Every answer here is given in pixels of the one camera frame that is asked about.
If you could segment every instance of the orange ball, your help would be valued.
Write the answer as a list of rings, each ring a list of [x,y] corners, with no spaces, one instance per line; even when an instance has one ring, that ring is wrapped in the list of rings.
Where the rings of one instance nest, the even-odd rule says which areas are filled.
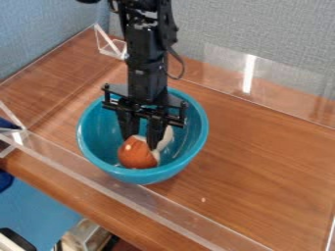
[[[150,151],[145,138],[130,136],[117,150],[121,166],[128,169],[148,169],[158,164],[157,151]]]

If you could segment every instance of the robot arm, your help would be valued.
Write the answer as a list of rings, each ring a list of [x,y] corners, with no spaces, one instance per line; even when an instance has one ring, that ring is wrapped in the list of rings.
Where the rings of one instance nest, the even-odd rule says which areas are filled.
[[[148,120],[146,142],[154,149],[166,126],[184,126],[186,109],[186,103],[168,94],[168,77],[180,79],[184,73],[182,61],[170,48],[177,41],[170,0],[108,0],[108,4],[118,14],[126,42],[128,84],[104,85],[102,107],[116,112],[124,140],[138,133],[140,119]],[[177,77],[168,74],[168,53],[181,64]],[[120,99],[112,100],[110,94]]]

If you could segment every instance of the wooden surface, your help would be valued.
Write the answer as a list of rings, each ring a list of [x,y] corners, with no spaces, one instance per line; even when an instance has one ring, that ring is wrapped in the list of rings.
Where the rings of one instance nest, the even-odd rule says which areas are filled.
[[[209,66],[186,63],[192,80],[197,77],[202,84],[213,84],[234,79],[232,84],[237,84],[234,73],[212,68],[202,75]],[[32,131],[80,154],[76,123],[106,81],[125,81],[125,66],[94,52],[88,31],[14,76],[0,91],[10,97],[6,102]],[[264,80],[257,82],[268,89],[273,86],[276,92],[289,92]],[[333,218],[333,131],[189,82],[172,81],[169,86],[202,105],[209,137],[186,169],[149,189],[274,250],[323,250]],[[317,100],[289,93],[295,102]],[[287,106],[283,96],[276,97],[272,102]],[[331,111],[321,116],[331,117]],[[22,152],[10,154],[4,169],[140,249],[202,249]]]

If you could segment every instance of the blue bowl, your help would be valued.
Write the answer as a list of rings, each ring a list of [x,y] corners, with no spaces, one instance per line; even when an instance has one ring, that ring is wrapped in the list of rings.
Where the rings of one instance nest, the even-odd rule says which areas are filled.
[[[124,182],[152,184],[170,178],[185,168],[205,143],[208,120],[201,106],[182,92],[174,89],[169,89],[168,92],[188,102],[185,127],[172,128],[172,141],[161,152],[158,166],[152,169],[130,170],[120,166],[117,148],[122,139],[114,112],[101,107],[102,97],[88,107],[78,121],[77,142],[84,156]],[[145,124],[146,121],[141,120],[141,135],[145,135]]]

